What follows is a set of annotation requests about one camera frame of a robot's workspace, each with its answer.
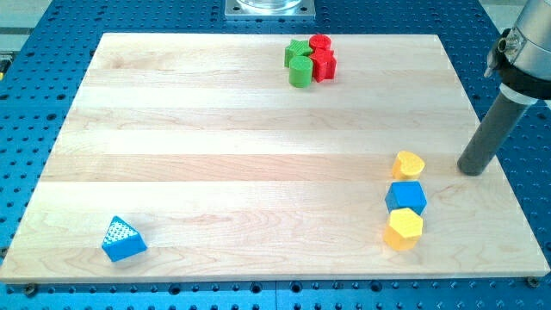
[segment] red block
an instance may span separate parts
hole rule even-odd
[[[317,49],[310,55],[313,62],[312,76],[316,82],[321,82],[325,79],[333,79],[335,77],[335,69],[337,68],[337,60],[333,56],[333,51]]]
[[[316,34],[310,38],[310,47],[314,52],[318,49],[329,51],[331,49],[331,39],[324,34]]]

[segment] blue block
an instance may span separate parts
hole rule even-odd
[[[116,262],[145,251],[147,245],[137,230],[120,217],[115,216],[103,239],[102,249],[112,262]]]
[[[385,202],[387,202],[389,213],[394,209],[410,208],[416,214],[421,215],[427,205],[423,188],[418,181],[392,183]]]

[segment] stack of blocks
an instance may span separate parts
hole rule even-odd
[[[384,241],[396,251],[415,246],[423,233],[420,216],[427,204],[423,188],[416,181],[423,171],[424,161],[412,152],[401,151],[396,156],[393,177],[385,202],[390,213],[383,233]]]
[[[115,216],[103,239],[102,249],[112,262],[138,254],[147,249],[139,232]]]
[[[312,77],[316,82],[333,79],[337,61],[331,50],[331,39],[316,34],[310,40],[291,40],[285,48],[284,65],[289,68],[289,82],[298,88],[310,85]]]

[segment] yellow heart block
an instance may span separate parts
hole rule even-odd
[[[383,240],[396,251],[412,249],[423,234],[423,218],[410,208],[393,210]]]
[[[393,177],[397,180],[417,180],[424,169],[424,161],[418,155],[400,151],[393,166]]]

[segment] perforated metal table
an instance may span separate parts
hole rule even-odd
[[[0,247],[5,254],[64,115],[104,32],[438,34],[479,117],[498,93],[484,79],[498,35],[478,1],[316,1],[315,21],[224,21],[223,1],[54,0],[0,82]],[[551,254],[551,112],[524,116],[498,153]],[[438,281],[0,284],[0,309],[545,309],[551,277]]]

